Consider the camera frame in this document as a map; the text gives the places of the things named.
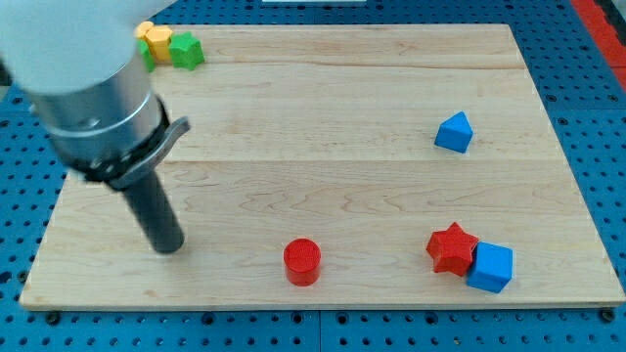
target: blue triangular prism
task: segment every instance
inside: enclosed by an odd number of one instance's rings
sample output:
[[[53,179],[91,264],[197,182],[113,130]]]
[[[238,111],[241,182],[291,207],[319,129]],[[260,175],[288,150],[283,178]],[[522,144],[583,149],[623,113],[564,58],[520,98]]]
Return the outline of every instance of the blue triangular prism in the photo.
[[[459,132],[473,134],[473,131],[471,130],[470,122],[468,121],[468,117],[463,111],[460,111],[456,113],[454,116],[443,121],[443,123],[441,123],[441,127],[447,127],[450,129],[457,130]]]

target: wooden board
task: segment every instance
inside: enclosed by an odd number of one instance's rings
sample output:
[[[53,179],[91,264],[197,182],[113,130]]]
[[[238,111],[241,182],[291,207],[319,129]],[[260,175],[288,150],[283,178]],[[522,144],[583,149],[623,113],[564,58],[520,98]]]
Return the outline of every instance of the wooden board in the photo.
[[[187,241],[152,252],[120,195],[69,178],[21,303],[47,310],[481,309],[625,300],[505,25],[193,26],[207,65],[152,78],[192,131],[158,167]],[[458,110],[467,154],[437,148]],[[500,294],[434,274],[459,221],[510,246]],[[306,236],[320,280],[282,252]]]

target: blue block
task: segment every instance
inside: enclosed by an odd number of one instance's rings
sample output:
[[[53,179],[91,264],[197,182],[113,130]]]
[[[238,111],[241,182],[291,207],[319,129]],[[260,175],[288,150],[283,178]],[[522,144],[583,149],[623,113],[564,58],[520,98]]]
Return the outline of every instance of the blue block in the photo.
[[[465,153],[473,136],[470,122],[466,114],[461,111],[443,121],[439,126],[435,146],[443,147],[459,153]]]
[[[468,270],[468,286],[500,293],[513,276],[513,251],[479,242]]]

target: blue pegboard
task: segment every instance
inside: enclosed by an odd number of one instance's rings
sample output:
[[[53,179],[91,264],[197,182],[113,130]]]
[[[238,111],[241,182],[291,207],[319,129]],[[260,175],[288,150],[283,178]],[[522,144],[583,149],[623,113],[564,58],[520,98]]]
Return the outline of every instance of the blue pegboard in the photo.
[[[626,96],[567,1],[369,0],[363,7],[179,0],[160,23],[508,23],[626,285]],[[66,170],[13,87],[0,103],[0,350],[626,349],[626,309],[31,313],[17,303]]]

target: green block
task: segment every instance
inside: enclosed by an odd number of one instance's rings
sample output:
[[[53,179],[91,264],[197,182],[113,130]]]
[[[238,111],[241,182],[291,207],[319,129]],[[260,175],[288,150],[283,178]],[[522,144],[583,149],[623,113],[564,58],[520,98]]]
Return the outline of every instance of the green block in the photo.
[[[172,35],[169,55],[174,67],[184,67],[188,70],[194,70],[198,64],[204,62],[201,43],[191,32]]]
[[[152,72],[155,70],[155,59],[153,59],[153,55],[150,54],[150,47],[148,43],[144,40],[138,40],[139,53],[141,57],[144,58],[144,64],[146,65],[146,69],[148,72]]]

